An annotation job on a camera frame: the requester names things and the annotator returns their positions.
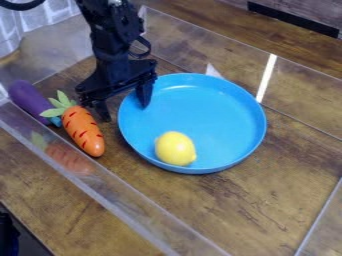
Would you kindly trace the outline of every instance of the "cable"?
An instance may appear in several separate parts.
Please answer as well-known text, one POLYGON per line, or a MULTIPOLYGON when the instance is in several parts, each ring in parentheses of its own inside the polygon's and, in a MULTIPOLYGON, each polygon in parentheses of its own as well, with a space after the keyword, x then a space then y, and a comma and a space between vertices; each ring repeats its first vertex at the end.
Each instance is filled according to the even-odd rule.
POLYGON ((44 2, 45 0, 33 0, 28 3, 12 3, 7 0, 0 0, 0 6, 13 11, 27 11, 37 7, 44 2))

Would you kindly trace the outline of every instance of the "lemon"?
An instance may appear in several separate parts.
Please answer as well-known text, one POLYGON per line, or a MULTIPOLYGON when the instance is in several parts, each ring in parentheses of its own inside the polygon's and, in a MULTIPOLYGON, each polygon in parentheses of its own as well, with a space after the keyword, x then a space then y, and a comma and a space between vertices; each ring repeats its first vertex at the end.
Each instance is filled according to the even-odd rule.
POLYGON ((166 132, 155 141, 155 154, 167 164, 187 166, 196 160, 192 140, 180 132, 166 132))

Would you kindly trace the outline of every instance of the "transparent plastic sheet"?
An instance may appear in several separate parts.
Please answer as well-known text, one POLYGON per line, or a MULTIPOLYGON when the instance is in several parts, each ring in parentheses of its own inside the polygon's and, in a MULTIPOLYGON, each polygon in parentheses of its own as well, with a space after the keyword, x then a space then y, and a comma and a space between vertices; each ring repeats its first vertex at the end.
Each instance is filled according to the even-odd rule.
MULTIPOLYGON (((287 102, 290 99, 287 94, 294 94, 293 90, 295 90, 295 87, 306 88, 302 89, 302 91, 305 91, 307 88, 314 88, 315 85, 319 86, 321 83, 323 83, 327 88, 341 87, 342 85, 341 79, 330 77, 293 63, 151 8, 144 7, 140 13, 146 19, 147 32, 144 36, 154 44, 152 54, 156 57, 190 72, 203 73, 208 63, 211 63, 211 67, 214 67, 218 73, 244 87, 257 96, 263 105, 287 114, 293 118, 297 118, 298 115, 301 115, 301 117, 305 116, 301 114, 301 111, 310 110, 310 106, 303 106, 302 104, 311 101, 310 97, 319 97, 319 95, 317 96, 315 94, 301 93, 301 95, 298 95, 299 106, 297 105, 298 102, 287 102)), ((41 58, 45 61, 56 54, 59 56, 57 60, 60 60, 59 64, 52 65, 53 68, 48 70, 43 69, 43 71, 36 72, 39 67, 49 66, 44 60, 36 61, 41 66, 28 68, 28 71, 24 72, 25 77, 21 76, 23 79, 37 82, 90 56, 90 46, 81 45, 81 47, 76 47, 76 57, 63 62, 63 58, 68 57, 68 51, 71 51, 72 48, 75 49, 75 43, 84 41, 87 44, 88 42, 88 34, 84 33, 87 32, 87 25, 83 24, 81 20, 75 24, 75 26, 67 25, 63 28, 65 29, 67 27, 69 34, 72 34, 71 31, 73 31, 75 28, 80 31, 77 39, 72 39, 72 36, 68 37, 71 38, 71 48, 67 51, 64 51, 64 47, 52 48, 52 51, 51 48, 44 48, 43 53, 45 53, 45 55, 43 54, 41 57, 41 55, 37 54, 39 51, 35 53, 36 56, 32 54, 32 50, 37 49, 33 47, 27 53, 31 54, 31 57, 41 58)), ((17 72, 23 74, 23 70, 29 66, 29 63, 25 63, 25 65, 21 65, 20 61, 16 63, 16 68, 13 68, 12 65, 9 69, 7 69, 11 70, 11 72, 9 75, 5 76, 5 84, 17 76, 16 71, 12 72, 12 70, 21 68, 17 72)), ((228 253, 218 248, 191 227, 182 223, 175 216, 164 211, 139 193, 139 191, 106 170, 103 166, 79 152, 77 149, 44 126, 37 124, 35 120, 15 107, 5 96, 3 98, 0 110, 1 127, 162 251, 168 255, 184 254, 184 252, 192 253, 194 255, 228 255, 228 253), (20 121, 20 119, 17 120, 17 116, 21 115, 24 116, 20 121), (57 144, 56 147, 63 148, 63 150, 77 152, 77 156, 81 158, 81 162, 84 162, 83 168, 80 170, 67 170, 60 163, 56 163, 44 152, 45 150, 43 150, 41 146, 35 145, 32 142, 32 133, 28 133, 27 129, 25 131, 20 129, 20 125, 16 124, 17 122, 24 122, 25 125, 29 124, 28 127, 32 127, 31 131, 33 131, 33 137, 40 138, 40 140, 43 138, 47 143, 44 147, 48 148, 49 145, 53 146, 57 144)), ((329 131, 333 136, 339 138, 339 132, 342 131, 341 122, 326 120, 326 122, 317 123, 315 121, 325 120, 325 118, 331 116, 334 116, 334 118, 341 116, 341 101, 335 100, 334 102, 337 103, 331 105, 331 111, 335 115, 326 115, 325 117, 325 113, 311 112, 307 119, 301 121, 318 129, 322 128, 322 130, 329 131)), ((321 219, 322 216, 326 215, 325 210, 326 208, 321 213, 321 219)), ((309 233, 305 241, 306 245, 311 244, 313 234, 315 234, 315 232, 309 233)))
POLYGON ((342 255, 342 179, 327 199, 295 256, 342 255))

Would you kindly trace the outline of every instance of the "wooden table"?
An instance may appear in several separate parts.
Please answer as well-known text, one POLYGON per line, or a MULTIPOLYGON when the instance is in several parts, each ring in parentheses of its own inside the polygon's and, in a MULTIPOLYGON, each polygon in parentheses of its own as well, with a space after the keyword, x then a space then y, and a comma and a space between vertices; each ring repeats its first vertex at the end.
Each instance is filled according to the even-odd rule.
MULTIPOLYGON (((338 40, 219 1, 135 3, 342 78, 338 40)), ((92 68, 90 58, 41 81, 43 94, 55 96, 63 89, 73 95, 73 86, 92 68)), ((183 70, 159 60, 158 71, 183 70)), ((232 73, 236 82, 239 72, 232 73)), ((293 81, 314 79, 298 74, 293 81)), ((110 100, 114 122, 100 123, 107 152, 99 163, 232 255, 293 255, 341 177, 341 83, 325 87, 313 81, 303 87, 285 80, 279 78, 286 89, 275 87, 265 101, 269 130, 261 147, 242 164, 216 174, 179 175, 138 157, 116 125, 126 94, 110 100)), ((0 136, 1 202, 53 254, 163 255, 11 135, 0 131, 0 136)))

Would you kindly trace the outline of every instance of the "blue bowl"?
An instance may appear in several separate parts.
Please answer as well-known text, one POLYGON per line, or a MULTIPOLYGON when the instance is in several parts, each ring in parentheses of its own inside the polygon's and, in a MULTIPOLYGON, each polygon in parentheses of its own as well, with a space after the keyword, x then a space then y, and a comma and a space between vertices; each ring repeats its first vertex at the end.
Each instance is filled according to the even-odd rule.
POLYGON ((140 156, 160 168, 186 174, 232 167, 254 152, 267 130, 252 95, 227 80, 192 73, 158 78, 146 109, 132 92, 122 102, 118 122, 140 156), (194 141, 198 158, 186 167, 166 164, 155 155, 155 139, 167 131, 182 132, 194 141))

